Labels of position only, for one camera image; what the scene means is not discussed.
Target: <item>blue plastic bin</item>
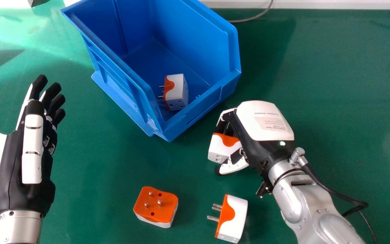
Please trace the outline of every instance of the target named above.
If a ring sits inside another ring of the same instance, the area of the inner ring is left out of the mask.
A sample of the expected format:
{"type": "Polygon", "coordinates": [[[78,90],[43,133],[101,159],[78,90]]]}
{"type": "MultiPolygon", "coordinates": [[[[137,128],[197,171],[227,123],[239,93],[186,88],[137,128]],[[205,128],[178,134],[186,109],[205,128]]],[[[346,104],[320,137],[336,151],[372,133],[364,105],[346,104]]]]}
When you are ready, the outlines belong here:
{"type": "Polygon", "coordinates": [[[149,136],[172,141],[237,85],[237,30],[198,0],[83,0],[61,11],[82,34],[93,80],[149,136]],[[189,105],[169,111],[159,86],[181,73],[189,105]]]}

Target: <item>orange and white plug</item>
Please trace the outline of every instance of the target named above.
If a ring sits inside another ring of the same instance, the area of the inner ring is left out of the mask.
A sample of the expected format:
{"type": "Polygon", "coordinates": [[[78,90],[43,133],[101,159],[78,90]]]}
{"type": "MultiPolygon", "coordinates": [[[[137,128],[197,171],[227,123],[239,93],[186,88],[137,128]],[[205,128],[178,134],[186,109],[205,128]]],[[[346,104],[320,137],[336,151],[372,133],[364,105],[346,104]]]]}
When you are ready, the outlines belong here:
{"type": "Polygon", "coordinates": [[[164,99],[169,111],[182,110],[188,105],[188,84],[183,74],[165,76],[165,84],[159,87],[164,94],[158,98],[164,99]]]}
{"type": "Polygon", "coordinates": [[[162,228],[170,228],[178,207],[178,198],[172,193],[144,186],[133,211],[141,221],[162,228]]]}
{"type": "Polygon", "coordinates": [[[239,242],[245,226],[248,201],[226,194],[223,204],[213,204],[212,209],[221,212],[219,218],[207,216],[207,219],[218,223],[215,238],[232,243],[239,242]]]}

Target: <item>gray cable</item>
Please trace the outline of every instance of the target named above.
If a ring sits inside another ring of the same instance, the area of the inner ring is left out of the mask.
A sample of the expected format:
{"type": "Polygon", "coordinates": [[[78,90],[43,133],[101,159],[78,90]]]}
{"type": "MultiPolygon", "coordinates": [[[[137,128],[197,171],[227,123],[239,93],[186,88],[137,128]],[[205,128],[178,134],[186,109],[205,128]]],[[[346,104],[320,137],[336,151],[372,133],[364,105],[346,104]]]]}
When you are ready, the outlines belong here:
{"type": "Polygon", "coordinates": [[[230,22],[230,23],[242,23],[242,22],[255,20],[255,19],[263,16],[266,12],[268,12],[270,10],[270,7],[272,6],[273,3],[274,3],[274,0],[270,0],[269,6],[263,12],[255,15],[255,16],[252,16],[252,17],[249,17],[249,18],[246,18],[246,19],[241,19],[241,20],[229,20],[228,22],[230,22]]]}

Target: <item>white baseboard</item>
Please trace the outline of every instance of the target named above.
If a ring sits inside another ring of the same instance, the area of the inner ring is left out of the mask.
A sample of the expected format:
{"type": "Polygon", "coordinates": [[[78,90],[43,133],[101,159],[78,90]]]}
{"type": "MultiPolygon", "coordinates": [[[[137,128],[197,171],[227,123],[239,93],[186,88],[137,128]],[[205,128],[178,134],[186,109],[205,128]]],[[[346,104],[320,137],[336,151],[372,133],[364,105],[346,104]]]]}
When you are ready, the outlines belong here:
{"type": "MultiPolygon", "coordinates": [[[[210,8],[266,8],[270,0],[201,0],[210,8]]],[[[390,0],[274,0],[277,9],[390,9],[390,0]]]]}

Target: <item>silver metal wrist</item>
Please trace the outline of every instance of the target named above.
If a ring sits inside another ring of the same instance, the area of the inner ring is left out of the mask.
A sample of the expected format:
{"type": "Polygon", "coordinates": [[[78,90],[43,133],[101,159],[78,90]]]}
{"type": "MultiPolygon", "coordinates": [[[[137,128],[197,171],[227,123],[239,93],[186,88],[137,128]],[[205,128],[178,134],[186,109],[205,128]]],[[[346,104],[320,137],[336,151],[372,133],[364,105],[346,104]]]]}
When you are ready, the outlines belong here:
{"type": "Polygon", "coordinates": [[[29,210],[8,210],[0,214],[0,244],[37,244],[42,214],[29,210]]]}

